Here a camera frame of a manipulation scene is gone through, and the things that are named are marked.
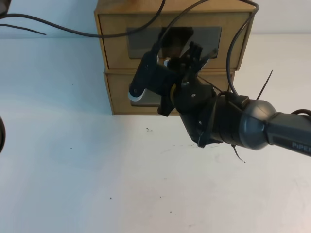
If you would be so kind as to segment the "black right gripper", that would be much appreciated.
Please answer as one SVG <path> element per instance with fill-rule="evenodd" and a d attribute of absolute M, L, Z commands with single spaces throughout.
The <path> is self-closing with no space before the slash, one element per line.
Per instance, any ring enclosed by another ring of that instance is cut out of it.
<path fill-rule="evenodd" d="M 199 44 L 190 42 L 188 65 L 195 74 L 218 54 L 218 50 L 213 49 L 201 58 L 202 50 Z M 211 85 L 202 84 L 194 75 L 176 79 L 168 77 L 160 90 L 161 101 L 157 109 L 159 115 L 167 117 L 175 109 L 190 139 L 197 146 L 204 148 L 206 145 L 219 143 L 218 140 L 211 138 L 211 132 L 207 127 L 211 118 L 209 104 L 216 97 Z"/>

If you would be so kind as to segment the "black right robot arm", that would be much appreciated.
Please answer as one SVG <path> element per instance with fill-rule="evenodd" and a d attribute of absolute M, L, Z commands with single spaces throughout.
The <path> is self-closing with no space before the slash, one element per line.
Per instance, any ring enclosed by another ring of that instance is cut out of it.
<path fill-rule="evenodd" d="M 276 145 L 304 155 L 311 153 L 311 113 L 299 109 L 278 112 L 271 103 L 222 91 L 199 77 L 210 59 L 191 44 L 180 58 L 165 61 L 172 72 L 169 106 L 176 109 L 197 146 L 227 143 L 259 150 Z"/>

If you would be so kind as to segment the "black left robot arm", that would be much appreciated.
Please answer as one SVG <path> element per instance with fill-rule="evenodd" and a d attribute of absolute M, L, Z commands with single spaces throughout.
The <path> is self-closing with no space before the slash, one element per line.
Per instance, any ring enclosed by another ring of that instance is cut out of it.
<path fill-rule="evenodd" d="M 0 153 L 3 150 L 6 139 L 6 130 L 2 118 L 0 117 Z"/>

